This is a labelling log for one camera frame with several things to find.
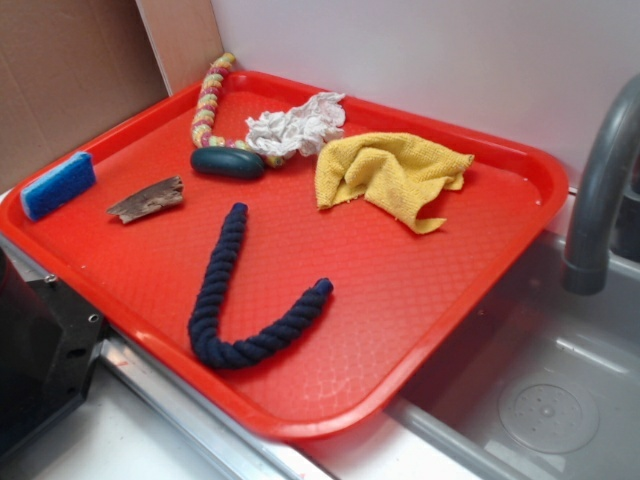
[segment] navy blue rope toy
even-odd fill
[[[224,220],[189,319],[191,348],[207,366],[238,369],[255,365],[289,346],[322,313],[333,284],[322,278],[293,307],[260,333],[234,343],[218,338],[218,315],[244,238],[248,207],[236,203]]]

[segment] cardboard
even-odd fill
[[[170,95],[202,81],[224,50],[210,0],[136,0]]]
[[[167,96],[135,2],[0,2],[0,192]]]

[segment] white rag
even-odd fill
[[[344,94],[318,93],[307,103],[287,113],[264,112],[259,120],[247,119],[246,138],[251,149],[261,155],[285,157],[296,150],[303,157],[320,153],[326,142],[342,138],[345,113],[338,102]]]

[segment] blue sponge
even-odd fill
[[[22,189],[22,208],[31,220],[39,220],[95,183],[91,154],[77,152]]]

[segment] white wall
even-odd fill
[[[638,0],[212,0],[245,69],[545,150],[579,181],[640,72]]]

